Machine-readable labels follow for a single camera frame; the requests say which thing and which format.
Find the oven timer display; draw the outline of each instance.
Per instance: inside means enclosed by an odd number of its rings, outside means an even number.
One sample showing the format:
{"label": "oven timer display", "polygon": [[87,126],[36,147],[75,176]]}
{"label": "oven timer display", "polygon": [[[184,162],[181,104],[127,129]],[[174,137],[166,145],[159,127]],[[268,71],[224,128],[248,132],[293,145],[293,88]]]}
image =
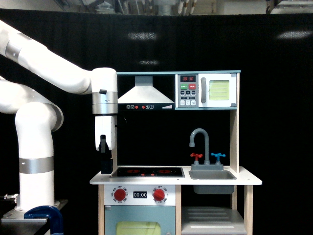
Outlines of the oven timer display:
{"label": "oven timer display", "polygon": [[134,191],[134,198],[148,198],[148,192]]}
{"label": "oven timer display", "polygon": [[180,82],[195,82],[195,81],[196,81],[195,75],[180,76]]}

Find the gray faucet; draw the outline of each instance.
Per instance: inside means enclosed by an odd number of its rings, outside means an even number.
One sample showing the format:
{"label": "gray faucet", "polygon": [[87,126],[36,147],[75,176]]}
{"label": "gray faucet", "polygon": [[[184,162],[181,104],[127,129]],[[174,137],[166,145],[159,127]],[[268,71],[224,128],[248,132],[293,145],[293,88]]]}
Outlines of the gray faucet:
{"label": "gray faucet", "polygon": [[202,133],[204,135],[204,164],[201,165],[199,164],[198,161],[195,161],[193,164],[191,164],[191,169],[192,170],[223,170],[224,167],[220,163],[220,161],[217,161],[216,164],[210,164],[209,135],[205,130],[203,130],[202,128],[198,128],[191,133],[189,147],[195,147],[195,136],[197,133]]}
{"label": "gray faucet", "polygon": [[189,147],[195,147],[195,136],[197,133],[202,133],[204,135],[204,164],[210,165],[209,159],[209,135],[202,128],[197,128],[190,135]]}

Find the white countertop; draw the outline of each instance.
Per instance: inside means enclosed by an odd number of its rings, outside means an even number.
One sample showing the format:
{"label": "white countertop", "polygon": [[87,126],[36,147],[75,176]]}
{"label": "white countertop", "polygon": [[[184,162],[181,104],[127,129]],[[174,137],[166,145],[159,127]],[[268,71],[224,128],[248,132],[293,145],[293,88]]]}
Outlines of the white countertop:
{"label": "white countertop", "polygon": [[96,174],[91,180],[92,185],[261,185],[262,181],[244,169],[239,168],[239,173],[234,172],[229,166],[224,166],[224,170],[230,171],[236,180],[193,180],[190,178],[189,171],[191,166],[177,166],[182,167],[184,178],[163,177],[163,178],[135,178],[135,177],[115,177],[110,178],[110,174],[102,175],[100,172]]}

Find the sink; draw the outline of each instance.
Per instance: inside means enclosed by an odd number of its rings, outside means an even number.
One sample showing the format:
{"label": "sink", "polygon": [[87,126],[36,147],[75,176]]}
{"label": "sink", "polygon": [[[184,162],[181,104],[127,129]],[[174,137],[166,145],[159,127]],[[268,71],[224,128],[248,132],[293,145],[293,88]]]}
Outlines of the sink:
{"label": "sink", "polygon": [[[236,180],[237,178],[227,170],[190,170],[193,180]],[[197,194],[232,194],[233,185],[194,185]]]}
{"label": "sink", "polygon": [[190,170],[193,180],[236,180],[237,178],[227,170]]}

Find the shelf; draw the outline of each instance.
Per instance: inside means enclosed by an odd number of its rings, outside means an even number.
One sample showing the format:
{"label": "shelf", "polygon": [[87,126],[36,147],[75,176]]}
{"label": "shelf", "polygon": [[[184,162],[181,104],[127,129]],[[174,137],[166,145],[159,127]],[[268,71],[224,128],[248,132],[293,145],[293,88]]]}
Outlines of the shelf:
{"label": "shelf", "polygon": [[182,235],[246,235],[238,211],[221,207],[182,207]]}
{"label": "shelf", "polygon": [[236,110],[237,107],[190,107],[175,108],[175,110]]}
{"label": "shelf", "polygon": [[176,74],[195,74],[195,73],[239,73],[240,70],[222,71],[162,71],[162,72],[117,72],[117,75],[176,75]]}
{"label": "shelf", "polygon": [[100,172],[91,180],[92,185],[261,185],[262,181],[251,174],[243,167],[239,168],[239,173],[236,173],[229,166],[224,166],[224,170],[228,170],[236,180],[193,180],[190,178],[190,166],[181,166],[183,169],[184,178],[163,177],[163,178],[132,178],[132,177],[116,177],[110,178],[110,175],[102,175]]}

